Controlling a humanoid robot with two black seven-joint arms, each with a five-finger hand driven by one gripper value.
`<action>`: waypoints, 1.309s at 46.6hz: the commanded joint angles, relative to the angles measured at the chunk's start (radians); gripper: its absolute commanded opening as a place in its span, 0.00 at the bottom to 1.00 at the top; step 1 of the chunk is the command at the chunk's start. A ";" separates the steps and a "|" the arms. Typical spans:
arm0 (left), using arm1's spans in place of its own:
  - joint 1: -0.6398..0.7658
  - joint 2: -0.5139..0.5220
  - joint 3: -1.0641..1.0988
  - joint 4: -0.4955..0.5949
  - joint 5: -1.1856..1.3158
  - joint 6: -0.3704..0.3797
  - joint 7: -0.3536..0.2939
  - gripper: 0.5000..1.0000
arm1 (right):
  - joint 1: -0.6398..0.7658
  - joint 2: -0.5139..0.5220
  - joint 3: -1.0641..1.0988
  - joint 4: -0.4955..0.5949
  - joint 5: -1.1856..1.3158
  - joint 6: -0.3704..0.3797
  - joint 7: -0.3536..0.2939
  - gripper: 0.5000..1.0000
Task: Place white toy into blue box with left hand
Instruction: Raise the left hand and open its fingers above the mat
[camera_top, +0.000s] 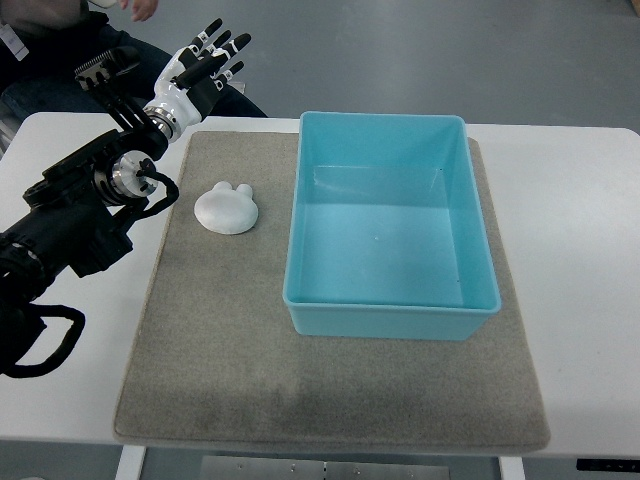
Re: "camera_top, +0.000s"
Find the person's hand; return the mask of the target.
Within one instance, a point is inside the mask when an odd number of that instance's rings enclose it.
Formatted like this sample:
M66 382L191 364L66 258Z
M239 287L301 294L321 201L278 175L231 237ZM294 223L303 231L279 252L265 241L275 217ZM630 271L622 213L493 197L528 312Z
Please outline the person's hand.
M130 12L132 22L144 22L150 19L156 12L158 0L119 0L120 8Z

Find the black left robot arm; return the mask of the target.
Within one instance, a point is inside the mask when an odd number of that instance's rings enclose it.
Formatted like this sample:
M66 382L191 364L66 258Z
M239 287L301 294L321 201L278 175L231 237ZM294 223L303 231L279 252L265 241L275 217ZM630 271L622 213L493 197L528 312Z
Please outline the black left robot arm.
M3 300L35 300L66 268L79 277L108 269L132 250L131 226L177 200L177 186L155 163L211 113L244 66L232 58L251 40L248 33L221 32L221 25L215 20L174 54L146 106L120 82L140 62L134 48L111 49L76 69L77 82L118 126L52 165L25 191L28 214L1 235Z

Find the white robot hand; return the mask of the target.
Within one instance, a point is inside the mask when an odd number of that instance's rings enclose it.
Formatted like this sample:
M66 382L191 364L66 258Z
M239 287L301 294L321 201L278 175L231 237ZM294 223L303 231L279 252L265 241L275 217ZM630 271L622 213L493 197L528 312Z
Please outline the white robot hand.
M154 98L143 111L166 137L180 137L187 127L202 122L213 112L224 87L245 89L243 82L234 79L244 67L242 61L211 78L251 41L249 33L230 39L230 30L212 37L221 26L222 19L217 18L200 31L173 55L155 82ZM209 56L199 59L200 50Z

